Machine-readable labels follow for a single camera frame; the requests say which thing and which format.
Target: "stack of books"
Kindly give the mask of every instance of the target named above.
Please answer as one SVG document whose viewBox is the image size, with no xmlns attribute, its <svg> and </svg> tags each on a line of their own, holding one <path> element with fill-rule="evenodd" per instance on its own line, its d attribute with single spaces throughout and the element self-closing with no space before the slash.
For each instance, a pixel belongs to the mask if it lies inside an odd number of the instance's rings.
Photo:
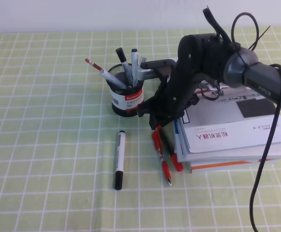
<svg viewBox="0 0 281 232">
<path fill-rule="evenodd" d="M 217 89 L 202 84 L 206 96 L 217 95 Z M 197 92 L 199 103 L 174 121 L 178 162 L 188 162 L 193 172 L 257 165 L 264 152 L 275 105 L 247 87 L 221 86 L 221 91 L 215 101 Z M 280 158 L 281 117 L 267 163 Z"/>
</svg>

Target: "black wire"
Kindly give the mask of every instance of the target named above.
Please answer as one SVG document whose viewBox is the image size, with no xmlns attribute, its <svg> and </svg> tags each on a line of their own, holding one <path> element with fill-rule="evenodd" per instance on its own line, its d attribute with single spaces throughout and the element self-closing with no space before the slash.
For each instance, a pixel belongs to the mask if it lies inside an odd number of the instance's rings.
<svg viewBox="0 0 281 232">
<path fill-rule="evenodd" d="M 254 17 L 252 14 L 248 13 L 248 12 L 243 12 L 243 13 L 240 13 L 239 15 L 237 15 L 236 18 L 234 19 L 233 24 L 232 24 L 232 28 L 231 28 L 231 38 L 232 38 L 233 47 L 236 49 L 237 54 L 238 54 L 239 58 L 241 59 L 242 63 L 243 63 L 244 66 L 247 68 L 246 62 L 243 60 L 243 58 L 241 57 L 241 55 L 240 55 L 240 53 L 239 53 L 240 46 L 236 45 L 235 36 L 234 36 L 235 25 L 236 25 L 236 23 L 237 23 L 237 20 L 238 20 L 240 17 L 244 16 L 244 15 L 249 16 L 249 17 L 252 19 L 252 21 L 254 22 L 254 24 L 255 24 L 256 39 L 255 39 L 255 42 L 253 43 L 253 47 L 252 47 L 252 49 L 251 49 L 252 51 L 253 51 L 253 50 L 256 48 L 256 46 L 257 46 L 257 42 L 258 42 L 258 40 L 259 40 L 260 30 L 259 30 L 259 27 L 258 27 L 258 24 L 257 24 L 257 21 L 256 21 L 255 17 Z"/>
<path fill-rule="evenodd" d="M 279 72 L 279 75 L 281 77 L 281 65 L 279 65 L 279 64 L 271 64 L 271 66 L 275 67 L 275 68 L 278 68 L 277 71 Z M 274 119 L 272 120 L 272 125 L 271 125 L 271 129 L 270 129 L 270 132 L 269 132 L 269 136 L 268 136 L 268 139 L 267 139 L 267 142 L 266 142 L 266 146 L 265 146 L 265 149 L 264 149 L 264 152 L 263 152 L 263 155 L 262 155 L 260 166 L 258 167 L 258 170 L 257 170 L 254 186 L 253 186 L 253 189 L 252 189 L 252 192 L 251 192 L 251 196 L 250 196 L 250 205 L 249 205 L 250 222 L 251 222 L 252 228 L 253 228 L 253 230 L 255 232 L 257 232 L 257 228 L 255 226 L 254 218 L 253 218 L 253 201 L 254 201 L 256 190 L 257 190 L 257 186 L 258 186 L 258 184 L 260 182 L 260 178 L 261 178 L 262 170 L 263 170 L 266 158 L 267 158 L 267 154 L 268 154 L 268 151 L 269 151 L 272 139 L 274 137 L 275 129 L 276 129 L 278 118 L 279 118 L 279 114 L 280 114 L 280 109 L 281 109 L 281 88 L 280 88 L 280 97 L 279 97 L 279 101 L 278 101 L 278 104 L 277 104 L 277 107 L 276 107 L 276 112 L 275 112 L 275 115 L 274 115 Z"/>
<path fill-rule="evenodd" d="M 217 100 L 217 99 L 220 97 L 220 92 L 221 92 L 221 91 L 220 91 L 220 83 L 218 83 L 218 85 L 215 86 L 215 87 L 216 87 L 216 89 L 218 90 L 218 96 L 216 96 L 216 97 L 214 97 L 214 98 L 208 97 L 208 96 L 206 96 L 206 95 L 204 94 L 203 89 L 200 88 L 200 93 L 201 93 L 202 97 L 203 97 L 204 99 L 206 99 L 206 100 L 209 100 L 209 101 L 215 101 L 215 100 Z"/>
<path fill-rule="evenodd" d="M 268 31 L 268 29 L 270 28 L 270 25 L 268 26 L 268 28 L 266 28 L 266 30 L 260 35 L 260 37 L 258 37 L 258 39 L 255 42 L 258 42 L 262 36 Z M 255 42 L 248 48 L 249 50 L 254 46 Z"/>
<path fill-rule="evenodd" d="M 232 43 L 233 43 L 233 46 L 234 48 L 236 49 L 236 52 L 238 54 L 238 56 L 240 57 L 241 61 L 243 62 L 244 66 L 245 66 L 245 69 L 247 70 L 249 67 L 247 66 L 247 64 L 244 62 L 243 58 L 241 57 L 240 53 L 239 53 L 239 50 L 240 50 L 240 46 L 236 45 L 236 42 L 235 42 L 235 36 L 234 36 L 234 30 L 235 30 L 235 25 L 236 25 L 236 22 L 237 20 L 243 16 L 243 15 L 247 15 L 249 16 L 254 24 L 255 24 L 255 29 L 256 29 L 256 40 L 255 42 L 249 47 L 249 49 L 251 49 L 252 51 L 256 48 L 257 46 L 257 42 L 260 40 L 260 38 L 267 32 L 267 30 L 270 28 L 270 26 L 262 33 L 261 36 L 259 36 L 259 27 L 258 27 L 258 24 L 254 18 L 254 16 L 250 13 L 246 13 L 246 12 L 243 12 L 241 14 L 239 14 L 234 22 L 233 22 L 233 25 L 232 25 L 232 29 L 231 29 L 231 38 L 232 38 Z M 277 71 L 280 75 L 280 78 L 281 78 L 281 65 L 279 64 L 271 64 L 272 67 L 275 67 L 277 68 Z M 255 222 L 254 222 L 254 217 L 253 217 L 253 202 L 254 202 L 254 197 L 255 197 L 255 194 L 256 194 L 256 191 L 257 191 L 257 187 L 258 187 L 258 184 L 260 182 L 260 179 L 261 179 L 261 175 L 262 175 L 262 170 L 263 170 L 263 167 L 264 167 L 264 164 L 265 164 L 265 161 L 266 161 L 266 158 L 267 158 L 267 154 L 269 152 L 269 149 L 270 149 L 270 145 L 271 145 L 271 142 L 272 142 L 272 139 L 274 137 L 274 133 L 275 133 L 275 130 L 276 130 L 276 126 L 277 126 L 277 122 L 278 122 L 278 119 L 279 119 L 279 114 L 280 114 L 280 110 L 281 110 L 281 88 L 280 88 L 280 97 L 279 97 L 279 101 L 277 102 L 277 107 L 276 107 L 276 111 L 275 111 L 275 115 L 274 115 L 274 118 L 273 118 L 273 121 L 272 121 L 272 124 L 271 124 L 271 129 L 270 129 L 270 132 L 269 132 L 269 135 L 268 135 L 268 138 L 267 138 L 267 142 L 266 142 L 266 145 L 265 145 L 265 149 L 264 149 L 264 152 L 263 152 L 263 155 L 262 155 L 262 158 L 261 158 L 261 161 L 260 161 L 260 165 L 258 167 L 258 170 L 257 170 L 257 174 L 256 174 L 256 177 L 255 177 L 255 182 L 254 182 L 254 185 L 253 185 L 253 189 L 251 191 L 251 196 L 250 196 L 250 204 L 249 204 L 249 212 L 250 212 L 250 222 L 251 222 L 251 225 L 252 225 L 252 228 L 255 232 L 258 232 L 257 228 L 256 228 L 256 225 L 255 225 Z"/>
<path fill-rule="evenodd" d="M 242 13 L 240 13 L 239 15 L 237 15 L 236 18 L 234 19 L 234 22 L 233 22 L 233 24 L 232 24 L 232 29 L 231 29 L 231 38 L 232 38 L 232 42 L 233 42 L 233 45 L 235 45 L 234 30 L 235 30 L 235 25 L 236 25 L 236 23 L 237 23 L 237 20 L 238 20 L 240 17 L 244 16 L 244 15 L 249 16 L 249 17 L 252 19 L 252 21 L 254 22 L 254 24 L 255 24 L 256 39 L 255 39 L 255 42 L 253 43 L 253 47 L 252 47 L 252 49 L 251 49 L 252 51 L 254 51 L 254 49 L 255 49 L 256 46 L 257 46 L 257 42 L 258 42 L 258 40 L 259 40 L 260 30 L 259 30 L 259 28 L 258 28 L 258 24 L 257 24 L 257 21 L 256 21 L 255 17 L 254 17 L 252 14 L 248 13 L 248 12 L 242 12 Z"/>
</svg>

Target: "green grid tablecloth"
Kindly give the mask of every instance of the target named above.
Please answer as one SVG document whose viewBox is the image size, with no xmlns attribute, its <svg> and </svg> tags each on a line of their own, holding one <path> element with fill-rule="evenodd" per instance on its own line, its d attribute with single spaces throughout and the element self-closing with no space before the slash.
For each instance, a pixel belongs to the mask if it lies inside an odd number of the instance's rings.
<svg viewBox="0 0 281 232">
<path fill-rule="evenodd" d="M 0 232 L 249 232 L 256 168 L 177 173 L 169 187 L 147 116 L 122 118 L 105 69 L 122 46 L 148 60 L 177 56 L 183 35 L 209 30 L 0 34 Z M 244 47 L 254 29 L 238 28 Z M 281 27 L 256 49 L 281 64 Z M 156 80 L 144 84 L 151 97 Z M 126 131 L 124 184 L 113 190 L 116 137 Z M 254 202 L 259 231 L 281 232 L 281 161 L 266 166 Z"/>
</svg>

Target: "pen holder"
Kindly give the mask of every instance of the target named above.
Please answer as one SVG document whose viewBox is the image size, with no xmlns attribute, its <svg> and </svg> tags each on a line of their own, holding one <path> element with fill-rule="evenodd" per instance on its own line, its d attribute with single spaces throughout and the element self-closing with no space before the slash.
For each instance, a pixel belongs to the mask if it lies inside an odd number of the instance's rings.
<svg viewBox="0 0 281 232">
<path fill-rule="evenodd" d="M 125 70 L 121 64 L 111 67 L 108 72 L 123 83 L 128 83 Z M 107 80 L 106 82 L 111 88 L 112 110 L 123 117 L 137 115 L 136 107 L 144 101 L 144 93 L 142 91 L 144 81 L 138 81 L 135 87 L 128 87 L 126 89 L 121 89 Z"/>
</svg>

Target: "robotic arm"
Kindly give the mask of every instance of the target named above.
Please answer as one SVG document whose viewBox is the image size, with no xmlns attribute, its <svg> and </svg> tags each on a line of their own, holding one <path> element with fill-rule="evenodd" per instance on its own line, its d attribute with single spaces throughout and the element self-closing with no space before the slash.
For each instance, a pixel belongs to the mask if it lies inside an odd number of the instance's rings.
<svg viewBox="0 0 281 232">
<path fill-rule="evenodd" d="M 167 59 L 141 64 L 142 77 L 144 70 L 151 70 L 161 80 L 155 95 L 137 108 L 139 116 L 150 114 L 153 130 L 183 116 L 186 108 L 197 104 L 195 90 L 203 80 L 230 87 L 245 85 L 274 103 L 279 101 L 278 70 L 258 62 L 253 51 L 231 42 L 208 8 L 203 13 L 216 33 L 184 36 L 178 46 L 177 62 Z"/>
</svg>

